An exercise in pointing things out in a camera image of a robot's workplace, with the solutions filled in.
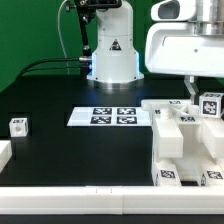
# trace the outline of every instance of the cube with marker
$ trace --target cube with marker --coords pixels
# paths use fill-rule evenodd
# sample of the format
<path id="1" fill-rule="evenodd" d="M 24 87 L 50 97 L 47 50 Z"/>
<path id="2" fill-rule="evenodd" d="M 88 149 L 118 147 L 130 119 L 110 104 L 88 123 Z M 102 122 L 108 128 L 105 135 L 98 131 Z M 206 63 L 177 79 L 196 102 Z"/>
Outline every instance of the cube with marker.
<path id="1" fill-rule="evenodd" d="M 224 113 L 224 93 L 205 92 L 199 98 L 200 116 L 220 118 Z"/>
<path id="2" fill-rule="evenodd" d="M 11 137 L 25 137 L 28 133 L 27 118 L 13 118 L 9 123 Z"/>

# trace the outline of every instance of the black cable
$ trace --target black cable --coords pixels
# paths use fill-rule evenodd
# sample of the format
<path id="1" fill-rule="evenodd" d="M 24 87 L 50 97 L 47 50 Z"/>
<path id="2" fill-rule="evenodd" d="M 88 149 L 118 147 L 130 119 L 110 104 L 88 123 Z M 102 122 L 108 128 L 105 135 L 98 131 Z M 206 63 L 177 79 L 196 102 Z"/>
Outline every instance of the black cable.
<path id="1" fill-rule="evenodd" d="M 70 69 L 75 69 L 75 68 L 80 68 L 80 66 L 69 66 L 69 67 L 52 67 L 52 68 L 35 68 L 35 69 L 29 69 L 29 70 L 26 70 L 23 75 L 25 73 L 28 73 L 28 72 L 36 72 L 36 71 L 47 71 L 47 70 L 63 70 L 63 69 L 67 69 L 67 68 L 70 68 Z"/>
<path id="2" fill-rule="evenodd" d="M 19 79 L 23 76 L 24 73 L 26 73 L 27 70 L 29 70 L 30 68 L 36 66 L 36 65 L 40 65 L 40 64 L 44 64 L 44 63 L 50 63 L 50 62 L 69 62 L 69 61 L 79 61 L 79 58 L 50 58 L 50 59 L 43 59 L 40 61 L 36 61 L 33 62 L 29 65 L 27 65 L 16 77 L 16 79 Z"/>

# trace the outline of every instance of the black tabletop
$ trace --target black tabletop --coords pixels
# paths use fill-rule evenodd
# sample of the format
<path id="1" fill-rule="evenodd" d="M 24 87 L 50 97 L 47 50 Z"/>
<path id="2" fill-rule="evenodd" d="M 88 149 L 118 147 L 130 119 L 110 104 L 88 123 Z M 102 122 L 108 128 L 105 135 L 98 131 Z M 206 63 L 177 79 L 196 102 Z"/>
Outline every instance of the black tabletop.
<path id="1" fill-rule="evenodd" d="M 199 79 L 200 91 L 224 91 Z M 151 186 L 150 127 L 66 126 L 74 107 L 138 107 L 143 99 L 189 99 L 182 77 L 147 76 L 140 87 L 105 90 L 78 76 L 27 76 L 0 94 L 0 139 L 13 156 L 0 186 Z M 11 138 L 12 118 L 27 117 L 27 137 Z M 0 216 L 0 223 L 222 223 L 223 216 Z"/>

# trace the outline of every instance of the green background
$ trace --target green background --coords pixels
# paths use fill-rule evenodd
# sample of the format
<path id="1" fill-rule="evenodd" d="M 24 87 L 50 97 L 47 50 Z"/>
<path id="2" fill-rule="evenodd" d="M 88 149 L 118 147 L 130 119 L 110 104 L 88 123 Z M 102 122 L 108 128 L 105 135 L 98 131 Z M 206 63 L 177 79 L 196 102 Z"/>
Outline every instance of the green background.
<path id="1" fill-rule="evenodd" d="M 158 0 L 129 0 L 134 9 L 134 46 L 140 53 L 140 70 L 144 66 L 145 40 L 150 8 Z M 0 1 L 0 91 L 12 83 L 28 64 L 45 58 L 63 57 L 58 32 L 57 13 L 62 0 Z M 62 35 L 69 57 L 82 55 L 76 10 L 62 13 Z M 97 41 L 96 20 L 88 25 L 88 36 L 94 50 Z"/>

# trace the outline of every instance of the cable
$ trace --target cable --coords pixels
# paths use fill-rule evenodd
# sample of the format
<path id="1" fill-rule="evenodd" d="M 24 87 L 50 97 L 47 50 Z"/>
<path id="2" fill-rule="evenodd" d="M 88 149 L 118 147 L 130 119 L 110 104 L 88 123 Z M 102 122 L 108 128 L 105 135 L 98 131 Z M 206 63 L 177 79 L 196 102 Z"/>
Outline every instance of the cable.
<path id="1" fill-rule="evenodd" d="M 24 71 L 23 75 L 25 73 L 28 73 L 28 72 L 36 72 L 36 71 L 47 71 L 47 70 L 63 70 L 63 69 L 74 69 L 74 68 L 80 68 L 80 66 L 69 66 L 69 67 L 52 67 L 52 68 L 35 68 L 35 69 L 29 69 L 29 70 L 26 70 Z"/>
<path id="2" fill-rule="evenodd" d="M 79 61 L 79 58 L 51 58 L 51 59 L 43 59 L 40 61 L 33 62 L 29 65 L 27 65 L 17 76 L 16 79 L 19 79 L 23 76 L 24 73 L 26 73 L 27 70 L 30 70 L 30 68 L 44 63 L 50 63 L 50 62 L 69 62 L 69 61 Z"/>
<path id="3" fill-rule="evenodd" d="M 66 52 L 66 49 L 65 49 L 64 41 L 63 41 L 63 38 L 62 38 L 62 34 L 61 34 L 61 12 L 62 12 L 62 9 L 63 9 L 63 7 L 64 7 L 64 5 L 66 4 L 67 1 L 69 1 L 69 0 L 64 0 L 61 3 L 61 6 L 60 6 L 60 8 L 58 10 L 58 17 L 57 17 L 58 35 L 59 35 L 61 47 L 62 47 L 63 54 L 64 54 L 65 58 L 67 58 L 68 56 L 67 56 L 67 52 Z"/>

